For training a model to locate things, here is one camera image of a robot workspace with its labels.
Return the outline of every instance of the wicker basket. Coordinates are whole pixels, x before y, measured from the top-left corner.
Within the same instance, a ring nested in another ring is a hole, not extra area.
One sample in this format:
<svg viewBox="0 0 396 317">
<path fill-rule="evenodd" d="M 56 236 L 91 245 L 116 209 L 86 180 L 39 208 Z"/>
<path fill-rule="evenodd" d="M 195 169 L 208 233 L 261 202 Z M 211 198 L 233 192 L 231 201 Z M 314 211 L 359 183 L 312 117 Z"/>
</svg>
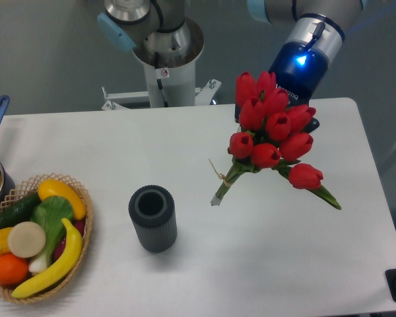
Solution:
<svg viewBox="0 0 396 317">
<path fill-rule="evenodd" d="M 76 181 L 74 178 L 70 176 L 64 176 L 62 174 L 51 174 L 51 175 L 42 175 L 42 176 L 37 176 L 34 178 L 30 178 L 28 181 L 23 182 L 21 185 L 18 185 L 14 190 L 11 190 L 9 195 L 5 197 L 5 200 L 1 202 L 0 204 L 0 212 L 4 210 L 7 206 L 11 205 L 13 202 L 16 200 L 22 198 L 23 196 L 35 192 L 38 188 L 38 185 L 43 181 L 48 178 L 53 178 L 55 180 L 60 180 L 62 182 L 65 182 L 66 184 L 70 185 L 76 193 L 81 197 L 81 199 L 84 201 L 85 207 L 86 207 L 86 222 L 85 222 L 85 232 L 83 236 L 83 245 L 82 245 L 82 251 L 81 255 L 78 259 L 78 262 L 74 266 L 74 268 L 69 272 L 68 275 L 54 288 L 49 289 L 48 291 L 44 293 L 38 293 L 36 295 L 33 295 L 32 297 L 29 297 L 27 299 L 14 299 L 11 296 L 11 293 L 13 289 L 8 289 L 0 286 L 0 298 L 4 299 L 7 302 L 13 302 L 15 304 L 31 304 L 33 302 L 39 302 L 44 299 L 48 299 L 55 294 L 57 294 L 62 288 L 64 288 L 68 282 L 72 279 L 74 274 L 78 271 L 82 260 L 85 257 L 86 249 L 88 248 L 88 243 L 90 240 L 91 236 L 91 231 L 92 231 L 92 202 L 91 198 L 88 194 L 88 190 L 84 188 L 84 186 Z"/>
</svg>

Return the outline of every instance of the orange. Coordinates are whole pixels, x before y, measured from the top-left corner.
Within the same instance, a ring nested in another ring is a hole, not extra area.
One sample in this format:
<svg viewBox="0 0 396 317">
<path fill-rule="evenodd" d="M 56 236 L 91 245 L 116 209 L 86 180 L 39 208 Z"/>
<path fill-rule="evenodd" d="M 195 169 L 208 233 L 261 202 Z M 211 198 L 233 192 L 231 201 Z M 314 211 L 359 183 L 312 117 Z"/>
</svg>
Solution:
<svg viewBox="0 0 396 317">
<path fill-rule="evenodd" d="M 0 256 L 0 285 L 22 282 L 28 274 L 28 261 L 9 253 Z"/>
</svg>

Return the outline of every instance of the gray cylinder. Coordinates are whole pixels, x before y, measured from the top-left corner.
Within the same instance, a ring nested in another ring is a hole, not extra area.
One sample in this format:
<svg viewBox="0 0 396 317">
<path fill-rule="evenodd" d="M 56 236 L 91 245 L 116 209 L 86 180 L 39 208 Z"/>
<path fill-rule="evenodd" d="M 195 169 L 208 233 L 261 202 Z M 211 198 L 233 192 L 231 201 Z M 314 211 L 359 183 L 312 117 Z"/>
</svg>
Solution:
<svg viewBox="0 0 396 317">
<path fill-rule="evenodd" d="M 178 235 L 172 195 L 163 187 L 138 189 L 129 201 L 129 216 L 141 245 L 150 252 L 163 252 Z"/>
</svg>

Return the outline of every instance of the flower stem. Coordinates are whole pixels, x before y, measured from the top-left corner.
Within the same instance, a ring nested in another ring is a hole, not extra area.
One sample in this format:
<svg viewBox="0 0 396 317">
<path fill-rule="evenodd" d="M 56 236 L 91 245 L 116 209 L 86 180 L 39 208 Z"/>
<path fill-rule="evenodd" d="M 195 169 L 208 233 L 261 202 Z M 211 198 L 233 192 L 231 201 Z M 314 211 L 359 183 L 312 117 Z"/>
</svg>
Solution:
<svg viewBox="0 0 396 317">
<path fill-rule="evenodd" d="M 230 170 L 228 171 L 226 178 L 224 181 L 228 184 L 231 184 L 230 186 L 227 186 L 224 182 L 220 185 L 218 188 L 216 194 L 213 197 L 213 200 L 211 200 L 211 205 L 220 205 L 221 201 L 223 200 L 224 195 L 229 191 L 230 187 L 234 184 L 234 182 L 243 174 L 245 171 L 240 170 L 238 163 L 233 162 L 233 165 L 230 167 Z"/>
</svg>

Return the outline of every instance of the tulip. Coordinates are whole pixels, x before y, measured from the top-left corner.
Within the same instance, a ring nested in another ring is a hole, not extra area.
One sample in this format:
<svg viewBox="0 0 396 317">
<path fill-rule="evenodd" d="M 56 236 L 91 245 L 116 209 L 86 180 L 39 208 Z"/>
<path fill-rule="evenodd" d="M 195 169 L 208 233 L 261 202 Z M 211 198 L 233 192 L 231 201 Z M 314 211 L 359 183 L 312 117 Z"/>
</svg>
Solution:
<svg viewBox="0 0 396 317">
<path fill-rule="evenodd" d="M 313 141 L 312 136 L 306 132 L 292 134 L 280 143 L 282 157 L 290 162 L 297 160 L 310 151 Z"/>
<path fill-rule="evenodd" d="M 274 145 L 262 143 L 253 148 L 251 162 L 258 168 L 270 168 L 279 163 L 280 157 L 281 154 Z"/>
<path fill-rule="evenodd" d="M 282 141 L 290 133 L 290 118 L 285 112 L 277 112 L 267 119 L 265 131 L 269 134 L 270 139 Z"/>
<path fill-rule="evenodd" d="M 257 92 L 257 83 L 251 74 L 246 71 L 236 79 L 236 104 L 242 108 L 245 101 L 251 97 L 259 97 Z"/>
<path fill-rule="evenodd" d="M 264 71 L 257 81 L 257 92 L 261 95 L 264 92 L 264 99 L 276 89 L 276 74 Z"/>
<path fill-rule="evenodd" d="M 297 164 L 289 172 L 289 182 L 299 190 L 316 190 L 322 179 L 323 173 L 309 164 Z"/>
<path fill-rule="evenodd" d="M 241 127 L 249 131 L 261 129 L 261 122 L 264 119 L 261 111 L 262 107 L 263 104 L 257 97 L 246 100 L 239 114 Z"/>
<path fill-rule="evenodd" d="M 271 94 L 265 96 L 263 107 L 266 116 L 284 112 L 289 103 L 287 92 L 282 88 L 276 88 Z"/>
<path fill-rule="evenodd" d="M 291 107 L 288 110 L 288 115 L 291 121 L 291 133 L 301 132 L 307 124 L 311 122 L 312 117 L 315 114 L 315 108 L 308 107 L 307 104 L 301 104 L 300 106 Z"/>
<path fill-rule="evenodd" d="M 252 137 L 246 132 L 237 132 L 230 137 L 229 153 L 238 159 L 251 155 L 253 150 Z"/>
</svg>

